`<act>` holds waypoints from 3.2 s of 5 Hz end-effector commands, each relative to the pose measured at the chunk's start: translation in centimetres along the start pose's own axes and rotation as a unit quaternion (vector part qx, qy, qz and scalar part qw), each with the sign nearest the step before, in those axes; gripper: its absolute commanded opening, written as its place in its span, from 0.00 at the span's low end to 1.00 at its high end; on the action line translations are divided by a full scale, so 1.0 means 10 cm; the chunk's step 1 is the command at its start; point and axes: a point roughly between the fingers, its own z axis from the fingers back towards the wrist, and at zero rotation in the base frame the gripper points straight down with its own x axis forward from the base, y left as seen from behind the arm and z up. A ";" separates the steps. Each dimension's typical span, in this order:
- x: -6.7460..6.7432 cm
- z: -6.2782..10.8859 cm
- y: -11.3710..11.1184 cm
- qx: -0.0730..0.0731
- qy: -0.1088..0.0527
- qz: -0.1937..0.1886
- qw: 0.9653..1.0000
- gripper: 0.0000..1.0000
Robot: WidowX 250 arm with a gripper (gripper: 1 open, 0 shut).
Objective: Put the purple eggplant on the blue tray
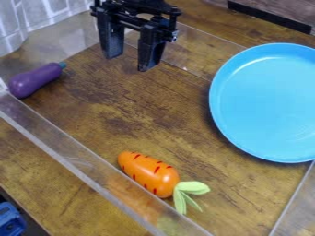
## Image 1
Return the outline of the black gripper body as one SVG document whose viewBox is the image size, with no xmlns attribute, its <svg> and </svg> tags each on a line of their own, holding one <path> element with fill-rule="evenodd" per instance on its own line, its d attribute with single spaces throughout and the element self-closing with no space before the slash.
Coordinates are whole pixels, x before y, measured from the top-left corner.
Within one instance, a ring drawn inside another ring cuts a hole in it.
<svg viewBox="0 0 315 236">
<path fill-rule="evenodd" d="M 180 9 L 165 0 L 93 0 L 90 15 L 100 23 L 113 23 L 132 30 L 141 30 L 149 24 L 157 30 L 163 41 L 177 39 L 176 29 Z"/>
</svg>

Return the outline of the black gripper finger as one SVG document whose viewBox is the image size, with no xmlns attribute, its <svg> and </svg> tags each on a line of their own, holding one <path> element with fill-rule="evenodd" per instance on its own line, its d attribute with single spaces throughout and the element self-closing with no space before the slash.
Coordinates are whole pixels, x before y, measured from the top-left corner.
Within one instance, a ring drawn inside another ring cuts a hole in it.
<svg viewBox="0 0 315 236">
<path fill-rule="evenodd" d="M 145 72 L 152 69 L 161 60 L 165 48 L 165 40 L 161 33 L 152 26 L 144 26 L 137 40 L 137 70 Z"/>
<path fill-rule="evenodd" d="M 104 14 L 97 16 L 97 29 L 104 57 L 112 59 L 123 54 L 124 26 Z"/>
</svg>

